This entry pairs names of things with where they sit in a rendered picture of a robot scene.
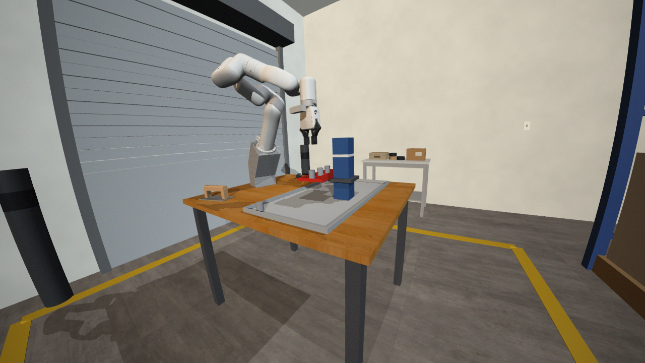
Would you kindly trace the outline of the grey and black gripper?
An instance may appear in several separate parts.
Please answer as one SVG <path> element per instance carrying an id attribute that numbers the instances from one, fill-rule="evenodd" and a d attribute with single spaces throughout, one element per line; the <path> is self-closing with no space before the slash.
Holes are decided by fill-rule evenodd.
<path id="1" fill-rule="evenodd" d="M 300 129 L 301 129 L 300 132 L 303 134 L 303 137 L 304 137 L 304 145 L 309 145 L 309 137 L 308 137 L 309 129 L 311 129 L 311 134 L 312 134 L 311 144 L 313 145 L 317 144 L 316 136 L 321 130 L 318 107 L 307 106 L 306 112 L 300 113 Z"/>

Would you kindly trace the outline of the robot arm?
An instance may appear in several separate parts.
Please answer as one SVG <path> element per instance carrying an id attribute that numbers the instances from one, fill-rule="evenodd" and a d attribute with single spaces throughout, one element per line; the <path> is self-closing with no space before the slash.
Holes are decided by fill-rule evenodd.
<path id="1" fill-rule="evenodd" d="M 267 82 L 286 91 L 288 96 L 300 96 L 300 105 L 289 108 L 290 113 L 306 112 L 306 106 L 316 106 L 316 81 L 313 77 L 303 77 L 300 81 L 281 68 L 263 64 L 259 60 L 238 53 L 229 57 L 212 73 L 211 78 L 221 89 L 234 86 L 234 89 L 256 106 L 266 104 L 261 136 L 256 136 L 256 148 L 263 153 L 276 150 L 277 129 L 284 101 L 265 85 L 253 85 L 245 76 L 261 83 Z"/>

